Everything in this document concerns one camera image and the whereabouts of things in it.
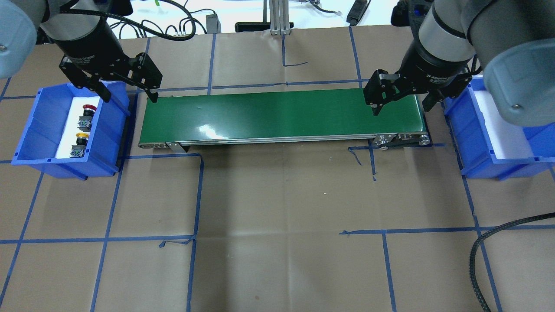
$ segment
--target green object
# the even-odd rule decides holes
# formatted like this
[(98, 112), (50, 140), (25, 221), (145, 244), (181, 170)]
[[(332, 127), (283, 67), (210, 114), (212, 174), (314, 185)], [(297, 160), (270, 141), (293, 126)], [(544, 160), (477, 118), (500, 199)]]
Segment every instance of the green object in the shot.
[(357, 139), (399, 133), (426, 133), (415, 95), (388, 104), (379, 116), (373, 116), (365, 104), (362, 89), (201, 95), (149, 100), (139, 146)]

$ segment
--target blue plastic box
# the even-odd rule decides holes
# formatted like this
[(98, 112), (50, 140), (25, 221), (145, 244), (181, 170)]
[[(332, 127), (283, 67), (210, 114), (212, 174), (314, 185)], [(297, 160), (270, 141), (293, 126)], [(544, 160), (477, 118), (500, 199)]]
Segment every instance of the blue plastic box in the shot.
[[(125, 119), (130, 115), (124, 82), (104, 82), (110, 102), (100, 100), (82, 158), (55, 158), (74, 97), (95, 97), (87, 89), (60, 84), (39, 89), (23, 130), (12, 165), (28, 165), (55, 178), (109, 177), (115, 166)], [(75, 122), (75, 132), (80, 132)]]
[(456, 99), (446, 99), (449, 116), (463, 162), (461, 173), (468, 178), (531, 177), (555, 165), (555, 124), (523, 128), (533, 157), (500, 159), (492, 148), (485, 119), (474, 94), (486, 90), (483, 79), (476, 77)]

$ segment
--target white paper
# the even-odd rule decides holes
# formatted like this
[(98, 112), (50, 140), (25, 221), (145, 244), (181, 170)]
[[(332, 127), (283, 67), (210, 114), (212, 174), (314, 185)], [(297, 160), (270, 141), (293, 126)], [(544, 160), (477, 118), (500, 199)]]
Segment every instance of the white paper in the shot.
[(79, 117), (83, 115), (83, 105), (94, 105), (98, 107), (100, 103), (100, 97), (83, 97), (83, 98), (73, 98), (71, 102), (71, 108), (69, 109), (68, 119), (65, 121), (64, 132), (62, 133), (62, 139), (56, 150), (56, 158), (70, 158), (72, 145), (75, 145), (77, 133), (82, 132), (79, 130), (77, 123), (79, 122)]
[(506, 122), (487, 91), (474, 91), (497, 159), (534, 157), (522, 127)]

